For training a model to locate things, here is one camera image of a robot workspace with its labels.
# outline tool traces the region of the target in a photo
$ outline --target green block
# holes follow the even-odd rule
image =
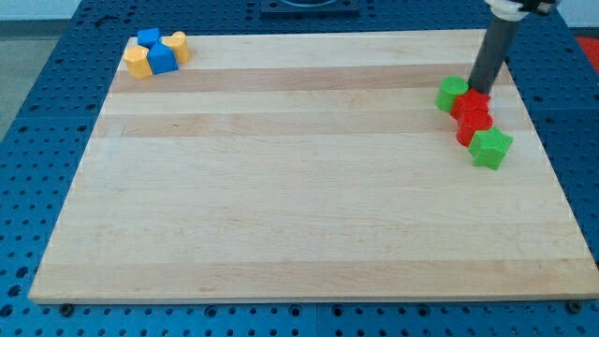
[[[451,112],[456,97],[464,95],[468,91],[468,83],[461,77],[449,76],[441,82],[441,88],[437,94],[437,108],[445,112]]]
[[[468,147],[468,152],[474,158],[473,165],[498,169],[513,140],[497,126],[486,131],[476,131]]]

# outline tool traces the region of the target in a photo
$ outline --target toy block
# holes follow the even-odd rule
[[[473,165],[498,169],[513,140],[497,126],[487,131],[476,131],[468,147],[468,152],[474,158]]]
[[[476,89],[470,89],[466,94],[456,97],[451,109],[451,117],[459,121],[466,111],[481,110],[487,113],[489,112],[489,101],[489,95],[481,94]]]
[[[179,69],[174,52],[160,41],[153,44],[148,53],[148,61],[154,75]]]
[[[129,74],[136,79],[152,76],[152,68],[148,62],[149,50],[142,46],[129,48],[124,52],[123,59]]]
[[[456,139],[463,146],[469,146],[478,130],[488,130],[493,126],[492,117],[483,110],[471,110],[461,116]]]
[[[468,83],[461,77],[449,76],[441,82],[436,105],[441,111],[451,112],[456,97],[466,94]]]
[[[158,41],[160,41],[160,30],[158,28],[138,31],[138,44],[140,46],[150,49]]]
[[[191,52],[184,32],[176,32],[170,37],[163,37],[162,43],[172,49],[178,64],[182,65],[191,59]]]

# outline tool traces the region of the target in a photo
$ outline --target block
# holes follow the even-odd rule
[[[138,31],[138,44],[140,46],[150,49],[158,41],[160,41],[160,30],[158,28]]]
[[[466,94],[456,97],[451,109],[451,117],[459,121],[465,111],[483,110],[489,112],[489,101],[489,95],[481,94],[476,89],[470,89]]]
[[[179,69],[175,53],[160,41],[153,44],[148,53],[148,61],[154,75]]]
[[[124,52],[123,59],[127,64],[129,74],[136,79],[152,76],[152,68],[148,62],[149,50],[142,46],[135,46]]]
[[[176,32],[170,37],[163,37],[162,43],[172,49],[179,65],[187,63],[191,59],[191,52],[184,32]]]
[[[513,140],[497,126],[487,131],[476,131],[468,147],[468,152],[474,158],[473,165],[498,169]]]
[[[458,143],[469,146],[476,131],[488,130],[493,126],[492,117],[484,110],[471,110],[461,116],[456,132]]]
[[[468,83],[461,77],[449,76],[441,82],[436,105],[441,111],[451,112],[456,97],[466,94]]]

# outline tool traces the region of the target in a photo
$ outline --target black cylinder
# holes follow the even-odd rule
[[[520,21],[493,17],[470,73],[468,84],[471,88],[483,94],[490,92],[519,26]]]

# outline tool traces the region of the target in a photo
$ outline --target wooden board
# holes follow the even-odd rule
[[[482,35],[190,37],[178,72],[139,81],[121,65],[30,298],[596,297],[507,70],[492,114],[515,140],[499,171],[473,167],[434,106]]]

